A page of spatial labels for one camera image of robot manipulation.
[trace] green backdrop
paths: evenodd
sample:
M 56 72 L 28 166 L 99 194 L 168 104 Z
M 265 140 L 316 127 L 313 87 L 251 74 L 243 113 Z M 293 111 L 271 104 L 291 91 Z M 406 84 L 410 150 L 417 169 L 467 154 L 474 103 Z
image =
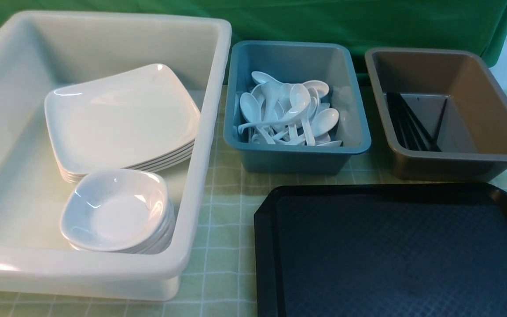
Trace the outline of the green backdrop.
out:
M 145 12 L 223 18 L 233 42 L 282 40 L 346 46 L 358 73 L 376 46 L 453 48 L 489 66 L 507 34 L 507 0 L 0 0 L 0 26 L 22 10 Z

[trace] white plastic tub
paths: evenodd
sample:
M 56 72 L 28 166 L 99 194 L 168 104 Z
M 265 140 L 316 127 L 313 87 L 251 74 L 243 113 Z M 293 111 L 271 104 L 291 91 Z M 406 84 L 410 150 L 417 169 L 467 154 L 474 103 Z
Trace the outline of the white plastic tub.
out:
M 33 11 L 2 26 L 0 291 L 149 300 L 177 293 L 197 228 L 230 40 L 228 22 L 182 16 Z M 73 251 L 58 225 L 74 185 L 56 166 L 44 97 L 153 63 L 168 65 L 201 110 L 191 161 L 160 173 L 179 209 L 173 241 L 155 255 Z

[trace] black serving tray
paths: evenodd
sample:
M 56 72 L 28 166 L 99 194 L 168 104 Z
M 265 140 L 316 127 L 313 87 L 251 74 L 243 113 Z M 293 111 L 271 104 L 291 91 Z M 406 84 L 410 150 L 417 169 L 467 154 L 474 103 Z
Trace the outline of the black serving tray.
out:
M 290 186 L 254 217 L 260 317 L 507 317 L 507 193 Z

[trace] stack of bowls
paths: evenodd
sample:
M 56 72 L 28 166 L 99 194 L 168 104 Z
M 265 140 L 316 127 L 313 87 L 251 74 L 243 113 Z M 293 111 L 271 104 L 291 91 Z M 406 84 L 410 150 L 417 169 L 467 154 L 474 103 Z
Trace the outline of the stack of bowls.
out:
M 62 235 L 80 251 L 157 254 L 169 246 L 174 229 L 165 180 L 128 169 L 84 177 L 60 221 Z

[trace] utensil bin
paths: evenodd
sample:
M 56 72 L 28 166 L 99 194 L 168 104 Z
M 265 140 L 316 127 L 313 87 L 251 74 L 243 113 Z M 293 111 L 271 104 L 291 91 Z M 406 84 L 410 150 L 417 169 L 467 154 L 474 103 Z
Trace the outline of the utensil bin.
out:
M 332 139 L 341 147 L 286 146 L 248 143 L 248 135 L 238 134 L 245 123 L 239 98 L 255 83 L 253 71 L 270 74 L 281 82 L 302 83 L 321 80 L 330 86 L 326 98 L 340 113 Z M 224 118 L 224 140 L 240 154 L 247 171 L 258 173 L 337 174 L 352 155 L 371 146 L 360 89 L 350 53 L 336 44 L 244 41 L 234 45 L 228 77 Z
M 394 154 L 394 175 L 488 182 L 507 169 L 507 97 L 478 56 L 451 50 L 375 48 L 365 60 Z M 400 93 L 430 135 L 441 121 L 440 152 L 401 146 L 389 116 L 387 92 Z

